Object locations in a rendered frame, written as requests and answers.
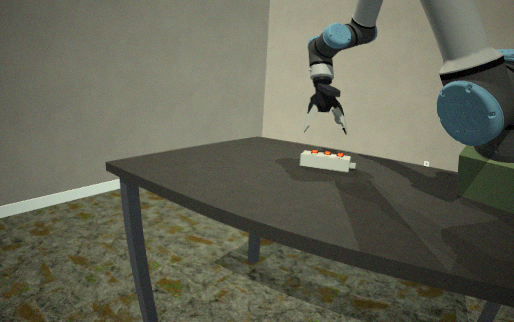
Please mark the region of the white power strip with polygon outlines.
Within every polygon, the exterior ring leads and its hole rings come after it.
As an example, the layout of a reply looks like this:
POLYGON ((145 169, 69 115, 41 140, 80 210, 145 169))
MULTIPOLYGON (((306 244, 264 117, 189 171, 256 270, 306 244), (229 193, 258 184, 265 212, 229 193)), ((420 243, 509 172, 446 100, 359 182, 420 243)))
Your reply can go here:
POLYGON ((300 166, 343 172, 348 172, 349 168, 355 169, 356 163, 350 163, 350 156, 344 156, 339 153, 337 155, 330 152, 320 153, 317 150, 304 151, 301 153, 300 166))

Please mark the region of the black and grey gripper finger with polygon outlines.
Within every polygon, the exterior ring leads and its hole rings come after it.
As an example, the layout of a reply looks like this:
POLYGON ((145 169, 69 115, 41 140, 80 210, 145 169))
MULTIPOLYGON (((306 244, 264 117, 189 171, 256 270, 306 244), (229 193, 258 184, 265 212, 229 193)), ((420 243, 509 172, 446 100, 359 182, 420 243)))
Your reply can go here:
POLYGON ((315 96, 314 99, 312 99, 310 101, 309 106, 308 106, 308 112, 306 114, 306 119, 305 119, 305 124, 304 124, 304 132, 309 127, 309 123, 312 120, 313 115, 318 112, 317 104, 318 104, 317 96, 315 96))
POLYGON ((342 125, 342 129, 345 132, 345 134, 347 135, 347 128, 346 128, 346 122, 345 122, 343 108, 342 108, 341 104, 337 101, 336 98, 335 98, 335 101, 336 101, 336 104, 333 106, 334 109, 332 109, 332 113, 334 115, 334 120, 337 124, 342 125))

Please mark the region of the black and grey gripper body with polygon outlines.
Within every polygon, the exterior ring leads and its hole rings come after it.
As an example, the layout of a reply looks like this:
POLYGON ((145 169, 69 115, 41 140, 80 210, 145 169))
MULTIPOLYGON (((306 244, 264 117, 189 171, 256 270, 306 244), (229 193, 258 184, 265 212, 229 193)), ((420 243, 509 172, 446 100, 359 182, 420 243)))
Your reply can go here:
POLYGON ((318 83, 320 83, 320 84, 328 83, 328 85, 329 85, 332 83, 332 79, 327 76, 317 76, 317 77, 313 78, 313 83, 314 83, 314 87, 315 87, 315 94, 310 98, 310 101, 314 98, 314 96, 317 96, 317 103, 319 104, 319 105, 317 104, 318 112, 329 112, 330 109, 336 104, 336 101, 335 101, 336 97, 332 98, 332 97, 327 96, 326 94, 317 90, 317 86, 318 86, 318 83))

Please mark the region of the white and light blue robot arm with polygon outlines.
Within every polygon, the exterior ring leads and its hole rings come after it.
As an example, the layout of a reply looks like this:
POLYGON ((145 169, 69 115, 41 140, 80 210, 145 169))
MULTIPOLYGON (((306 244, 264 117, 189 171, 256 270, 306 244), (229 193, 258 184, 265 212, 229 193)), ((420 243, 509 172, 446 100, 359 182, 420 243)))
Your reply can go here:
MULTIPOLYGON (((333 80, 334 55, 376 39, 382 2, 357 0, 351 23, 330 24, 309 40, 311 80, 333 80)), ((475 0, 420 3, 443 58, 437 98, 443 128, 490 160, 514 163, 514 49, 490 46, 475 0)))

